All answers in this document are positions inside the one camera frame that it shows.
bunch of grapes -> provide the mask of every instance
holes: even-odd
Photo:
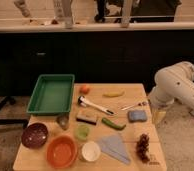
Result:
[[[149,136],[147,134],[142,134],[140,136],[139,141],[136,144],[136,153],[144,163],[147,163],[150,160],[147,155],[148,147],[149,147]]]

white cup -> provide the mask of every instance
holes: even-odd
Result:
[[[96,161],[99,158],[100,154],[100,147],[94,141],[89,141],[82,147],[82,157],[88,162]]]

orange bowl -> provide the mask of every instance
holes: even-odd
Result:
[[[55,169],[69,167],[77,156],[77,145],[67,135],[62,135],[48,145],[47,161]]]

tomato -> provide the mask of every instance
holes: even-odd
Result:
[[[88,94],[89,91],[90,91],[90,85],[89,85],[89,84],[83,84],[83,85],[81,85],[79,91],[80,91],[80,93],[82,93],[82,94]]]

green pepper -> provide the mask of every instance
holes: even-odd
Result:
[[[126,125],[121,125],[121,126],[117,125],[105,117],[102,118],[102,123],[106,124],[107,126],[109,126],[111,128],[114,128],[116,130],[123,130],[126,127]]]

